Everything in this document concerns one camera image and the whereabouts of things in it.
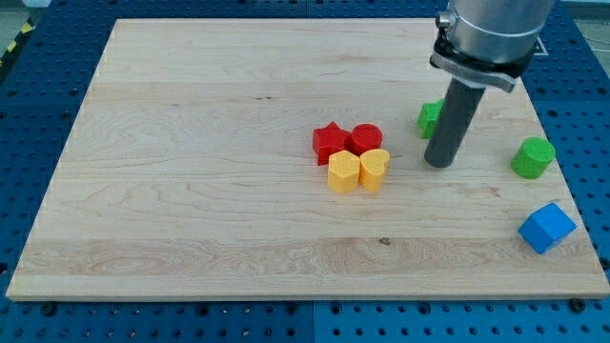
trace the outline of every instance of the toy block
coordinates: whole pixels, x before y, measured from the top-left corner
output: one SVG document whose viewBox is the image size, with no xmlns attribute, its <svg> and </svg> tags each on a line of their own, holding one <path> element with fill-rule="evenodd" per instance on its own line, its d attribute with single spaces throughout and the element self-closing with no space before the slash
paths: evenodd
<svg viewBox="0 0 610 343">
<path fill-rule="evenodd" d="M 417 119 L 417 125 L 421 128 L 421 138 L 429 139 L 432 137 L 443 103 L 444 99 L 439 99 L 437 102 L 424 103 L 421 106 L 419 118 Z"/>
<path fill-rule="evenodd" d="M 358 187 L 360 158 L 349 151 L 333 153 L 329 158 L 328 181 L 330 189 L 341 194 Z"/>
<path fill-rule="evenodd" d="M 359 182 L 370 192 L 381 188 L 385 174 L 390 166 L 390 153 L 384 149 L 373 149 L 360 155 Z"/>
<path fill-rule="evenodd" d="M 530 214 L 518 232 L 537 253 L 557 246 L 576 228 L 576 223 L 555 203 Z"/>
<path fill-rule="evenodd" d="M 383 133 L 378 127 L 373 124 L 360 124 L 352 130 L 346 146 L 351 153 L 360 156 L 366 151 L 379 149 L 382 140 Z"/>
<path fill-rule="evenodd" d="M 344 151 L 350 133 L 342 130 L 335 122 L 325 128 L 314 130 L 314 151 L 317 154 L 317 165 L 328 164 L 329 156 Z"/>
<path fill-rule="evenodd" d="M 527 178 L 539 178 L 555 158 L 555 148 L 544 138 L 527 138 L 521 144 L 511 161 L 511 168 L 517 175 Z"/>
</svg>

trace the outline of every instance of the blue cube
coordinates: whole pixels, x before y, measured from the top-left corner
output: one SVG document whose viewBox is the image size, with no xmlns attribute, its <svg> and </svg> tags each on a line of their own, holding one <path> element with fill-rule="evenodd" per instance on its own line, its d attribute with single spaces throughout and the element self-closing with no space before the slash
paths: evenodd
<svg viewBox="0 0 610 343">
<path fill-rule="evenodd" d="M 555 203 L 532 213 L 518 232 L 537 253 L 545 253 L 561 243 L 576 223 Z"/>
</svg>

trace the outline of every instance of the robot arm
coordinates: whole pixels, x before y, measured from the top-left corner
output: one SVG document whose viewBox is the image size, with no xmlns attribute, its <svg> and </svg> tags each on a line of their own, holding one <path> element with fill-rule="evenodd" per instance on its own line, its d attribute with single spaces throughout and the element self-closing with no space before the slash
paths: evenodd
<svg viewBox="0 0 610 343">
<path fill-rule="evenodd" d="M 437 168 L 451 165 L 485 88 L 512 91 L 526 70 L 555 0 L 450 0 L 437 15 L 430 63 L 453 75 L 425 152 Z"/>
</svg>

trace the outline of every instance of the red block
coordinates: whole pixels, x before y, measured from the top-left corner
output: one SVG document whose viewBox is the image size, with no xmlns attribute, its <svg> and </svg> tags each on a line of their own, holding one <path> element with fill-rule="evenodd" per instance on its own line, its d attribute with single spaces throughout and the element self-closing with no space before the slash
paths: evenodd
<svg viewBox="0 0 610 343">
<path fill-rule="evenodd" d="M 382 140 L 383 133 L 378 127 L 373 124 L 360 124 L 354 128 L 346 145 L 351 153 L 360 156 L 366 151 L 379 149 Z"/>
<path fill-rule="evenodd" d="M 317 165 L 328 164 L 329 157 L 345 150 L 345 143 L 350 133 L 342 130 L 335 122 L 326 128 L 314 130 L 314 151 L 317 153 Z"/>
</svg>

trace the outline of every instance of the green block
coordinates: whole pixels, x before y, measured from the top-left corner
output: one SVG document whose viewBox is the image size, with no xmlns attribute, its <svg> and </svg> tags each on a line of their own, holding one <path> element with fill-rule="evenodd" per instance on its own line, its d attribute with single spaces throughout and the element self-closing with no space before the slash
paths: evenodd
<svg viewBox="0 0 610 343">
<path fill-rule="evenodd" d="M 544 138 L 527 138 L 511 161 L 513 171 L 524 178 L 539 178 L 555 158 L 555 148 Z"/>
<path fill-rule="evenodd" d="M 425 103 L 421 106 L 417 119 L 417 125 L 421 128 L 421 138 L 429 139 L 432 137 L 443 102 L 444 99 L 439 99 L 437 102 Z"/>
</svg>

